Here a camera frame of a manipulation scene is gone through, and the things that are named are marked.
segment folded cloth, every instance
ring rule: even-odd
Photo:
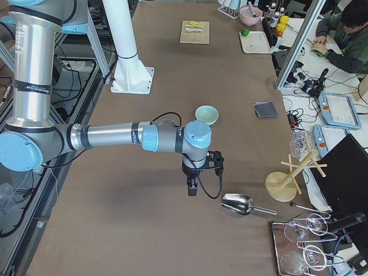
[[[269,102],[255,102],[253,109],[257,113],[258,118],[277,118],[278,114],[274,103]]]

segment wooden cutting board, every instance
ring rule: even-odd
[[[182,31],[180,35],[180,43],[189,43],[189,44],[209,44],[209,22],[208,21],[199,21],[205,24],[202,29],[203,32],[187,32],[185,30],[185,25],[189,25],[189,20],[184,20],[182,23]]]

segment green jacket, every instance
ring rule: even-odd
[[[343,44],[350,36],[346,34],[344,25],[340,22],[341,14],[323,19],[317,26],[316,36],[326,36],[330,30],[335,30],[335,41]],[[331,52],[326,58],[335,66],[349,73],[368,74],[368,27],[364,28],[341,49],[343,56]]]

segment black hair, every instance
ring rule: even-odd
[[[368,0],[352,0],[343,10],[340,21],[347,27],[364,25],[368,22]]]

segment wooden round base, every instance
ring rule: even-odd
[[[284,188],[280,183],[287,177],[283,172],[275,171],[270,173],[264,182],[266,190],[272,198],[277,201],[287,202],[292,200],[297,194],[297,188],[291,180]]]

